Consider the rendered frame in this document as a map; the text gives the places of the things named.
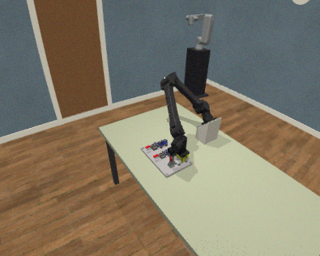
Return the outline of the red-handled toggle clamp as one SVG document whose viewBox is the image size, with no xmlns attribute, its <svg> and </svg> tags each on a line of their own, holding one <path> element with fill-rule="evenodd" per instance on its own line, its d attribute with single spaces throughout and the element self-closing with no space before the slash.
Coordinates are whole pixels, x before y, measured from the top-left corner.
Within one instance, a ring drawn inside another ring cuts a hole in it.
<svg viewBox="0 0 320 256">
<path fill-rule="evenodd" d="M 166 151 L 162 151 L 162 152 L 160 152 L 160 154 L 156 154 L 156 155 L 154 155 L 153 157 L 155 158 L 155 157 L 157 157 L 157 156 L 159 156 L 161 159 L 163 159 L 163 158 L 165 158 L 166 157 L 166 155 L 165 155 L 165 152 L 167 152 L 168 150 L 166 150 Z"/>
</svg>

